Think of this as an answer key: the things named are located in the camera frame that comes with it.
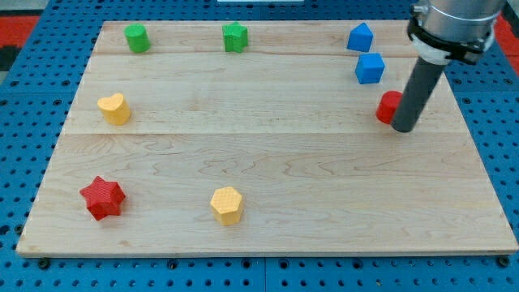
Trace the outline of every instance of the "green block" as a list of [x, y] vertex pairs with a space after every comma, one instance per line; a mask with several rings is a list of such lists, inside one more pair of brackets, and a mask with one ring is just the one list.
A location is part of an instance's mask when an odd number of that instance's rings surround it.
[[235, 21], [233, 24], [225, 24], [222, 26], [224, 33], [225, 52], [241, 53], [243, 47], [249, 45], [247, 28]]
[[130, 24], [124, 29], [130, 50], [134, 53], [143, 53], [151, 46], [146, 28], [142, 24]]

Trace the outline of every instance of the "red star block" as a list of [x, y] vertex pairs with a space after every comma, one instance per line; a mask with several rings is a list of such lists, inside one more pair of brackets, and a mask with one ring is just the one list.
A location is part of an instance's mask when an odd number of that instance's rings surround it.
[[79, 193], [87, 200], [87, 209], [96, 220], [99, 221], [108, 215], [121, 215], [119, 205], [126, 196], [117, 182], [106, 182], [97, 176]]

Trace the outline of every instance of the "blue pegboard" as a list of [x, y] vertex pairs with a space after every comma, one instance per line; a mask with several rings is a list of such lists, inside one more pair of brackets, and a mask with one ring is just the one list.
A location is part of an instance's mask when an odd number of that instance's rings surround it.
[[[519, 290], [519, 257], [26, 260], [14, 249], [105, 20], [407, 19], [414, 0], [51, 0], [0, 87], [0, 290]], [[498, 45], [446, 69], [461, 112], [519, 235], [519, 82]]]

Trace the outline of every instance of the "blue pentagon block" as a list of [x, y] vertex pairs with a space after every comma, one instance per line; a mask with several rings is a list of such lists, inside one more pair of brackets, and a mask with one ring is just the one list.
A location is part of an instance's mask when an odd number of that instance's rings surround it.
[[384, 68], [384, 60], [382, 60], [380, 54], [362, 54], [358, 56], [355, 75], [360, 84], [379, 83]]
[[373, 32], [371, 32], [366, 23], [361, 23], [350, 32], [346, 48], [361, 52], [369, 52], [372, 41]]

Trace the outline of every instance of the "toy block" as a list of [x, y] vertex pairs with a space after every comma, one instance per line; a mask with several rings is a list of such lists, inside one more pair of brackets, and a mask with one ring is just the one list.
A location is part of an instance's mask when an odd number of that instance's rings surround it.
[[232, 24], [225, 24], [222, 26], [224, 33], [224, 47], [225, 52], [241, 53], [243, 47], [249, 45], [249, 38], [247, 28], [235, 21]]
[[96, 220], [109, 215], [121, 215], [120, 205], [126, 196], [117, 182], [106, 182], [96, 176], [93, 182], [79, 193], [86, 199], [87, 209]]
[[221, 225], [233, 225], [240, 221], [243, 211], [243, 197], [233, 187], [224, 187], [214, 191], [211, 199], [214, 218]]
[[143, 53], [149, 49], [151, 43], [142, 24], [130, 24], [124, 29], [130, 50], [134, 53]]
[[376, 117], [383, 123], [391, 123], [397, 107], [402, 99], [402, 92], [388, 91], [382, 95], [379, 107], [376, 109]]
[[360, 84], [379, 83], [384, 68], [384, 60], [380, 54], [362, 54], [358, 56], [355, 75]]
[[100, 98], [97, 101], [97, 107], [103, 113], [105, 121], [112, 125], [124, 125], [131, 116], [130, 108], [121, 93]]
[[371, 32], [366, 23], [361, 23], [350, 32], [346, 48], [361, 52], [369, 52], [372, 41], [373, 32]]

